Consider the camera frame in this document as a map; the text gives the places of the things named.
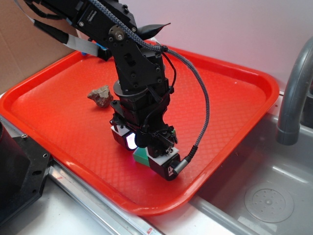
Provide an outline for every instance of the sink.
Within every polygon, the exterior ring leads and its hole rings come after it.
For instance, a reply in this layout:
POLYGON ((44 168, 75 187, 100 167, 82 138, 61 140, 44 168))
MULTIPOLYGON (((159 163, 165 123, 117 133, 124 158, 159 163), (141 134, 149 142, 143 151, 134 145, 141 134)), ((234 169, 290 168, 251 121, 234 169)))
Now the sink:
POLYGON ((197 194, 251 232, 312 234, 313 129, 301 127, 298 142, 284 146, 277 119, 266 114, 197 194))

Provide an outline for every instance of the red tray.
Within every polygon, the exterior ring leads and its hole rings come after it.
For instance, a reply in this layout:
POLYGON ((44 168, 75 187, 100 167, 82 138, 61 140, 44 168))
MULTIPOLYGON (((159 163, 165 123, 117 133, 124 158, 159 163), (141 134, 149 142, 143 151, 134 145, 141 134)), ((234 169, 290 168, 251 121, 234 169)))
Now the red tray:
MULTIPOLYGON (((0 113, 53 157, 123 209, 156 215, 187 202, 276 101, 275 80, 262 72, 175 49, 197 67, 207 86, 211 118, 192 162, 166 181, 134 161, 112 137, 113 109, 98 108, 87 94, 117 80, 113 60, 75 52, 9 90, 0 113)), ((204 122, 204 98, 192 73, 178 71, 164 119, 176 129, 181 157, 204 122)), ((171 80, 173 72, 166 70, 171 80)))

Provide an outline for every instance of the rock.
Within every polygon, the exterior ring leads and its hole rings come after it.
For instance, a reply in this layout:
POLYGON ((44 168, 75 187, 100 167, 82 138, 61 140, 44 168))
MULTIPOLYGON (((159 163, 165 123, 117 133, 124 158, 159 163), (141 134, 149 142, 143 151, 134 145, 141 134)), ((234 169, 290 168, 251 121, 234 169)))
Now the rock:
POLYGON ((87 98, 92 99, 99 107, 106 108, 113 100, 113 96, 110 93, 109 86, 105 85, 97 90, 92 90, 87 98))

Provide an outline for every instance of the tray rim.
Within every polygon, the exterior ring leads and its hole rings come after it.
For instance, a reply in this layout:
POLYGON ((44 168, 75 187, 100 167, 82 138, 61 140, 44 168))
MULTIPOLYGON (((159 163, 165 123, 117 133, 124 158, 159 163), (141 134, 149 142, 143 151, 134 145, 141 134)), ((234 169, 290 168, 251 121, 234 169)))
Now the tray rim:
MULTIPOLYGON (((208 62, 212 69, 219 71, 224 70, 226 73, 232 74, 235 72, 241 73, 241 77, 230 76, 232 78, 237 78, 239 80, 245 81, 247 83, 253 84, 259 87, 264 94, 266 95, 266 100, 263 103, 262 107, 250 118, 250 120, 237 132, 229 143, 215 156, 215 158, 208 164, 203 171, 194 179, 194 181, 186 187, 186 189, 174 200, 161 204, 158 207, 143 207, 139 204, 136 204, 133 201, 130 201, 125 195, 121 194, 117 189, 109 185, 105 181, 100 181, 96 179, 93 181, 92 187, 95 188, 98 192, 99 188, 105 188, 106 197, 115 202, 124 210, 137 214, 139 216, 150 216, 163 214, 169 212, 191 199, 191 197, 196 193, 196 191, 204 184, 204 182, 213 174, 214 170, 220 166, 220 164, 228 157, 231 151, 241 142, 241 140, 249 133, 249 131, 257 124, 257 122, 265 115, 268 109, 275 103, 279 96, 279 87, 275 79, 264 72, 250 69, 244 66, 236 65, 230 62, 225 62, 219 59, 199 55, 196 53, 184 51, 181 49, 173 48, 173 50, 187 57, 194 65, 197 67, 197 64, 200 61, 208 62)), ((13 125, 22 130, 23 132, 29 134, 32 138, 45 147, 47 141, 41 136, 38 136, 37 133, 28 127, 24 121, 18 119, 13 113, 10 112, 10 106, 15 102, 16 98, 27 93, 32 88, 42 84, 47 81, 53 74, 57 74, 60 71, 70 67, 73 62, 77 63, 80 60, 86 58, 80 52, 75 51, 68 56, 60 59, 59 61, 53 63, 52 65, 46 67, 45 69, 37 72, 36 74, 30 76, 26 80, 17 84, 16 86, 9 89, 0 99, 0 114, 4 118, 9 120, 13 125)), ((77 164, 71 165, 70 171, 76 174, 78 177, 82 178, 84 181, 86 178, 91 176, 91 172, 87 172, 85 169, 80 168, 77 164)))

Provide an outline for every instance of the gray cable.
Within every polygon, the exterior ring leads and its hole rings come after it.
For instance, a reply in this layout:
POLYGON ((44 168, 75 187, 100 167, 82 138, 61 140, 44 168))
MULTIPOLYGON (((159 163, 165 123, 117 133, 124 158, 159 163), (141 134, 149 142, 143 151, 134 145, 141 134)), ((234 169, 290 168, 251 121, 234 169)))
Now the gray cable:
MULTIPOLYGON (((151 45, 148 44, 146 42, 144 42, 137 34, 135 34, 134 32, 132 32, 126 25, 124 25, 123 22, 121 22, 121 20, 119 20, 114 14, 112 14, 111 11, 109 11, 102 3, 100 3, 98 0, 89 0, 93 5, 95 5, 103 14, 105 14, 111 21, 113 21, 115 24, 117 24, 121 29, 123 29, 125 31, 126 34, 128 34, 128 36, 130 38, 132 38, 137 44, 141 45, 142 47, 145 47, 147 49, 153 50, 153 51, 159 51, 159 52, 163 52, 165 47, 162 46, 158 46, 158 45, 151 45)), ((197 71, 197 69, 193 66, 193 64, 187 60, 186 58, 184 58, 183 56, 179 55, 177 52, 173 51, 173 50, 165 50, 166 53, 173 55, 174 57, 178 58, 179 60, 181 60, 191 71, 192 73, 195 75, 196 79, 198 80, 202 90, 203 90, 203 94, 204 94, 204 98, 205 98, 205 122, 203 125, 203 128, 196 140, 195 146, 198 146, 206 129, 207 126, 209 124, 209 119, 210 119, 210 102, 209 102, 209 95, 208 92, 206 90, 206 87, 197 71)))

